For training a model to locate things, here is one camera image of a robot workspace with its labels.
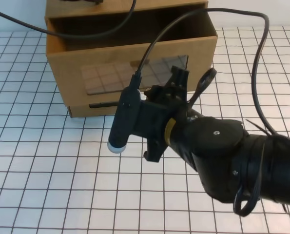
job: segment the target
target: cable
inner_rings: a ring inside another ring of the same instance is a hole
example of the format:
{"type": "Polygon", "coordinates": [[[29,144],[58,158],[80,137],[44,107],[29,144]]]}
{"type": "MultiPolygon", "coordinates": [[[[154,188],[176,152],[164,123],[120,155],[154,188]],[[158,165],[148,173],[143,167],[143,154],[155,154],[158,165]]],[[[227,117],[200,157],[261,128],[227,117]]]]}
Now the cable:
{"type": "Polygon", "coordinates": [[[167,33],[172,27],[174,27],[176,24],[178,24],[179,22],[181,22],[182,20],[190,17],[190,16],[194,16],[200,13],[204,13],[204,12],[227,12],[227,13],[234,13],[234,14],[240,14],[240,15],[246,15],[246,16],[256,16],[256,17],[261,17],[264,19],[265,21],[265,28],[264,28],[264,33],[263,36],[261,38],[261,42],[258,46],[256,55],[255,55],[255,59],[253,62],[253,68],[252,68],[252,77],[251,77],[251,89],[252,89],[252,96],[253,96],[253,101],[254,101],[254,105],[256,108],[256,111],[259,115],[259,117],[261,118],[263,124],[266,126],[266,128],[272,133],[272,134],[276,134],[276,131],[273,129],[273,127],[269,124],[269,122],[267,121],[267,119],[265,118],[263,111],[261,109],[261,106],[259,104],[258,101],[258,97],[257,97],[257,90],[256,90],[256,75],[257,75],[257,67],[258,67],[258,61],[261,57],[262,54],[262,49],[264,47],[264,44],[266,42],[266,38],[267,38],[267,34],[269,31],[269,27],[270,27],[270,21],[267,15],[263,14],[263,13],[258,13],[258,12],[251,12],[251,11],[241,11],[241,10],[234,10],[234,9],[228,9],[228,8],[206,8],[206,9],[197,9],[194,11],[190,11],[180,17],[178,17],[177,19],[175,19],[173,22],[171,22],[169,25],[167,25],[156,37],[156,39],[150,44],[150,46],[148,47],[144,57],[142,58],[139,67],[136,71],[136,73],[140,74],[145,60],[148,58],[149,53],[152,51],[154,45],[164,36],[165,33],[167,33]]]}
{"type": "Polygon", "coordinates": [[[38,28],[38,27],[30,25],[30,24],[27,24],[27,23],[22,22],[22,21],[20,21],[18,19],[10,17],[10,16],[8,16],[8,15],[2,13],[2,12],[0,12],[0,16],[5,18],[5,19],[7,19],[7,20],[15,22],[17,24],[20,24],[22,26],[25,26],[27,28],[39,31],[41,33],[46,33],[48,35],[52,35],[52,36],[55,36],[55,37],[60,37],[60,38],[65,38],[65,39],[97,39],[97,38],[106,37],[106,36],[116,32],[116,31],[118,31],[119,29],[121,29],[126,24],[126,22],[130,19],[130,17],[132,16],[132,13],[133,13],[133,11],[135,9],[136,1],[137,0],[133,0],[133,3],[132,3],[132,6],[131,6],[131,9],[130,9],[129,13],[127,14],[127,16],[124,19],[124,21],[122,21],[118,26],[116,26],[113,29],[110,29],[110,30],[108,30],[106,32],[97,33],[97,34],[91,34],[91,35],[68,35],[68,34],[63,34],[63,33],[55,33],[55,32],[51,32],[51,31],[48,31],[48,30],[45,30],[45,29],[42,29],[42,28],[38,28]]]}

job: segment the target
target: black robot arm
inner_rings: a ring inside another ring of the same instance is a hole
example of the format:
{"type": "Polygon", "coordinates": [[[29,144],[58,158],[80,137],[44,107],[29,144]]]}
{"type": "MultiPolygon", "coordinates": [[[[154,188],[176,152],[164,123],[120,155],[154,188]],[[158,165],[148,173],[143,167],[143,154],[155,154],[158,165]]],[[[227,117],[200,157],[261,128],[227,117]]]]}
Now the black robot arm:
{"type": "Polygon", "coordinates": [[[108,146],[121,153],[133,134],[147,138],[144,157],[159,162],[168,146],[198,171],[208,195],[233,203],[234,212],[247,216],[260,198],[290,205],[290,139],[281,135],[250,135],[242,122],[204,117],[193,102],[213,80],[210,69],[187,101],[189,72],[172,68],[168,83],[146,91],[140,99],[140,76],[135,74],[122,92],[108,146]],[[241,202],[247,201],[244,208],[241,202]]]}

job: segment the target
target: white grid surface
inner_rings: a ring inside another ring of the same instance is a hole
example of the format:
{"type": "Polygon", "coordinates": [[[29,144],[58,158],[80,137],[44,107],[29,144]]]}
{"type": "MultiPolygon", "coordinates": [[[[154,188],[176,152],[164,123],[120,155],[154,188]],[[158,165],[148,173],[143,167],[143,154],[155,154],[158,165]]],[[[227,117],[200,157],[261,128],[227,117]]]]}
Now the white grid surface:
{"type": "MultiPolygon", "coordinates": [[[[260,134],[244,120],[261,125],[249,70],[262,28],[217,32],[218,74],[195,109],[260,134]]],[[[113,117],[70,119],[45,43],[38,32],[0,33],[0,234],[290,234],[290,207],[263,200],[240,218],[170,149],[148,163],[145,140],[132,136],[111,154],[113,117]]],[[[260,63],[262,109],[290,136],[290,27],[271,28],[260,63]]]]}

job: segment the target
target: grid paper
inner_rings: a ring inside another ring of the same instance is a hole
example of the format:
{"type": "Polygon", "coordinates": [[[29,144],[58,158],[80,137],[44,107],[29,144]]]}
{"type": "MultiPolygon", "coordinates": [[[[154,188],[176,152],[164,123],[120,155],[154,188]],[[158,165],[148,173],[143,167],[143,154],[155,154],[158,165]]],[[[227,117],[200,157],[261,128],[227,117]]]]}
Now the grid paper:
{"type": "MultiPolygon", "coordinates": [[[[194,108],[259,125],[250,74],[262,28],[217,28],[216,80],[194,108]]],[[[198,174],[146,140],[107,149],[112,116],[70,119],[45,56],[45,35],[0,33],[0,234],[290,234],[281,205],[259,201],[240,218],[207,196],[198,174]]],[[[290,136],[290,27],[272,27],[257,77],[262,110],[290,136]]]]}

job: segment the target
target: cardboard box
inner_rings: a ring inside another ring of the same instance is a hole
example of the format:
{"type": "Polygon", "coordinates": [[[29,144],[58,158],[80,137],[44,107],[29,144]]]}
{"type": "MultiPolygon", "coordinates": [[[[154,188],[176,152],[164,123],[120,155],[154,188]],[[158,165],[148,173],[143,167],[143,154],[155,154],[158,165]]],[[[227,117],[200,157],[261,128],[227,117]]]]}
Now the cardboard box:
{"type": "MultiPolygon", "coordinates": [[[[47,26],[66,34],[104,32],[126,17],[131,4],[132,0],[105,0],[99,5],[48,0],[47,26]]],[[[69,40],[48,36],[47,57],[70,116],[114,114],[120,91],[129,84],[149,43],[183,13],[204,7],[205,0],[137,0],[131,19],[110,37],[69,40]]],[[[170,67],[180,63],[190,71],[189,91],[195,90],[211,66],[216,42],[208,14],[186,19],[152,50],[142,71],[141,88],[163,85],[171,75],[170,67]]]]}

